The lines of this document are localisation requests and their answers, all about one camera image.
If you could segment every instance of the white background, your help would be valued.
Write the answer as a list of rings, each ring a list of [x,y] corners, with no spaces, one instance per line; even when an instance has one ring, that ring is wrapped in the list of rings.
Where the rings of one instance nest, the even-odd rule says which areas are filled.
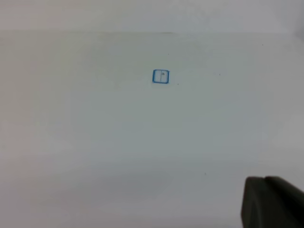
[[[240,228],[247,176],[304,189],[302,9],[1,1],[1,227]]]

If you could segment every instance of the square marking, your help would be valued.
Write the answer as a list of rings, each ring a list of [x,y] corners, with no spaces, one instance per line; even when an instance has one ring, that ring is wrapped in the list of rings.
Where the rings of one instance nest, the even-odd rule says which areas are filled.
[[[153,83],[168,84],[169,70],[153,70]]]

